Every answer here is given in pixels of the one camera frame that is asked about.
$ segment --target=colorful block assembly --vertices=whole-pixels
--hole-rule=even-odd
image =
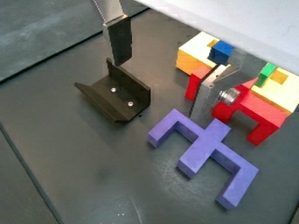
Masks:
[[[209,40],[213,41],[206,45],[208,41],[200,38],[200,35],[209,37]],[[200,55],[200,65],[196,68],[188,69],[186,73],[190,75],[190,78],[184,97],[189,101],[194,101],[201,79],[214,67],[209,66],[210,62],[214,65],[226,65],[233,49],[225,42],[206,35],[206,33],[201,32],[196,36],[197,38],[193,38],[182,45],[188,47],[181,48],[192,49]],[[177,61],[180,61],[178,64],[181,65],[182,58],[178,59],[178,55],[180,49]],[[253,145],[258,145],[281,127],[285,118],[294,112],[299,103],[299,77],[268,63],[257,74],[257,78],[238,85],[236,89],[241,89],[237,100],[230,106],[220,102],[212,111],[212,115],[225,123],[234,111],[238,110],[257,121],[257,126],[249,132],[246,140]]]

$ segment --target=wooden block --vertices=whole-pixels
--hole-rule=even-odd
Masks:
[[[272,75],[262,87],[253,86],[250,92],[290,115],[299,103],[299,77],[281,68],[277,68]]]
[[[241,100],[229,106],[224,102],[218,102],[212,110],[212,116],[225,123],[236,110],[241,111],[257,122],[257,126],[250,130],[246,136],[246,140],[253,145],[262,143],[281,127],[288,117],[288,114],[258,99],[249,91]]]
[[[257,174],[257,168],[221,142],[229,133],[229,127],[213,119],[208,128],[202,129],[173,109],[149,130],[148,142],[157,148],[174,131],[192,142],[189,149],[180,157],[177,168],[192,178],[206,159],[213,158],[232,174],[216,201],[226,209],[234,208]]]
[[[193,101],[194,95],[197,93],[197,88],[200,85],[200,81],[202,77],[208,74],[210,71],[210,68],[208,66],[198,66],[197,69],[192,72],[189,82],[188,82],[188,87],[185,90],[185,95],[184,97],[189,100]]]
[[[200,32],[182,46],[178,48],[176,67],[188,75],[198,66],[213,68],[216,64],[208,60],[210,48],[209,46],[218,41],[205,32]]]
[[[236,90],[240,92],[238,97],[241,97],[241,95],[246,94],[249,89],[253,87],[256,81],[257,81],[257,77],[253,80],[249,80],[249,81],[246,81],[242,84],[236,86]]]
[[[270,63],[266,63],[262,70],[260,71],[257,75],[257,81],[256,81],[256,86],[262,87],[266,78],[269,77],[270,73],[276,70],[276,66]]]
[[[210,47],[208,59],[213,61],[216,64],[221,64],[225,66],[228,64],[232,50],[233,50],[233,46],[220,40]]]

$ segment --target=black metal bracket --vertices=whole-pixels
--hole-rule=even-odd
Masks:
[[[102,24],[105,39],[110,45],[114,65],[118,67],[132,58],[130,18],[126,15]]]
[[[108,75],[92,86],[74,83],[92,104],[114,123],[128,123],[150,104],[150,88],[106,59]]]

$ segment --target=purple block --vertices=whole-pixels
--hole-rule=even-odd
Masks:
[[[226,208],[234,208],[257,174],[257,168],[221,143],[229,127],[217,119],[202,129],[176,109],[148,132],[148,141],[157,147],[177,130],[192,142],[177,162],[178,169],[192,178],[206,159],[212,157],[232,173],[229,181],[218,193],[216,201]]]

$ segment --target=black table surface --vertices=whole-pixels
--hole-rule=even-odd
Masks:
[[[0,124],[0,223],[57,224]]]
[[[129,16],[145,9],[120,1]],[[89,0],[1,0],[0,81],[101,32],[101,24]]]
[[[236,209],[214,201],[229,178],[209,159],[192,180],[176,163],[190,143],[172,133],[154,149],[146,133],[172,109],[188,114],[188,75],[174,68],[178,46],[198,31],[148,10],[132,20],[133,58],[124,68],[150,87],[152,104],[128,125],[96,111],[74,82],[106,75],[101,35],[0,86],[0,121],[45,202],[65,224],[248,223],[290,220],[299,200],[299,115],[254,147],[252,121],[236,113],[222,143],[258,168]]]

